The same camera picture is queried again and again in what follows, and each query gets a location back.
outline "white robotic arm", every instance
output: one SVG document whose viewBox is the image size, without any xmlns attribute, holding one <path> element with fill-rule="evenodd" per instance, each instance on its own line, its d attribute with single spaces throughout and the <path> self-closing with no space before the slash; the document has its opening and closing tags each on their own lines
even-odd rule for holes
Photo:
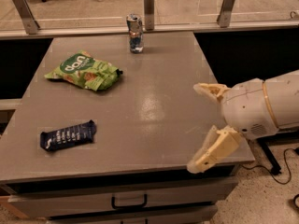
<svg viewBox="0 0 299 224">
<path fill-rule="evenodd" d="M 232 154 L 242 137 L 254 140 L 299 127 L 299 70 L 265 81 L 255 78 L 231 89 L 201 83 L 194 89 L 220 104 L 227 126 L 210 129 L 187 164 L 191 173 L 202 173 Z"/>
</svg>

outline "glass wall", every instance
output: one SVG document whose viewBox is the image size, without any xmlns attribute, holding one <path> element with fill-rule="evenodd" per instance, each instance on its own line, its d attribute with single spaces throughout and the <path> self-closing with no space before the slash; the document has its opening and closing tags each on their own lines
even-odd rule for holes
<svg viewBox="0 0 299 224">
<path fill-rule="evenodd" d="M 24 30 L 12 0 L 0 0 L 0 31 Z"/>
<path fill-rule="evenodd" d="M 41 29 L 125 27 L 127 14 L 144 15 L 143 0 L 26 1 Z M 216 24 L 222 1 L 155 0 L 155 23 Z M 22 29 L 11 0 L 0 0 L 0 6 L 0 30 Z M 290 21 L 298 10 L 298 0 L 235 0 L 231 22 Z"/>
</svg>

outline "soda can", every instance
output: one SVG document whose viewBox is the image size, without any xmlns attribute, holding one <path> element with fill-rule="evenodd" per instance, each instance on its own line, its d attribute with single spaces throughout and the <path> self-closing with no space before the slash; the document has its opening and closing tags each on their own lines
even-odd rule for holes
<svg viewBox="0 0 299 224">
<path fill-rule="evenodd" d="M 126 18 L 130 37 L 130 51 L 141 53 L 143 51 L 143 28 L 141 16 L 129 14 Z"/>
</svg>

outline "green chip bag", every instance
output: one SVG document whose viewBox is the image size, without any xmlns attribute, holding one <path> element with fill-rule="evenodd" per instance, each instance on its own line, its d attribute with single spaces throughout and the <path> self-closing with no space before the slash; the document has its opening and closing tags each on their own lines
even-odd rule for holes
<svg viewBox="0 0 299 224">
<path fill-rule="evenodd" d="M 112 86 L 122 71 L 109 62 L 94 59 L 81 50 L 45 75 L 48 79 L 64 79 L 83 89 L 105 90 Z"/>
</svg>

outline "blue wrapper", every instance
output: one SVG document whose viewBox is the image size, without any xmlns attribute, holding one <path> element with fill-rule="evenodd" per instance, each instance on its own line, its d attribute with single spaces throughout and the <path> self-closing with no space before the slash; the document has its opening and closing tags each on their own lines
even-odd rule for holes
<svg viewBox="0 0 299 224">
<path fill-rule="evenodd" d="M 40 146 L 46 151 L 74 147 L 93 142 L 93 135 L 96 132 L 92 120 L 79 125 L 74 125 L 52 132 L 40 134 Z"/>
</svg>

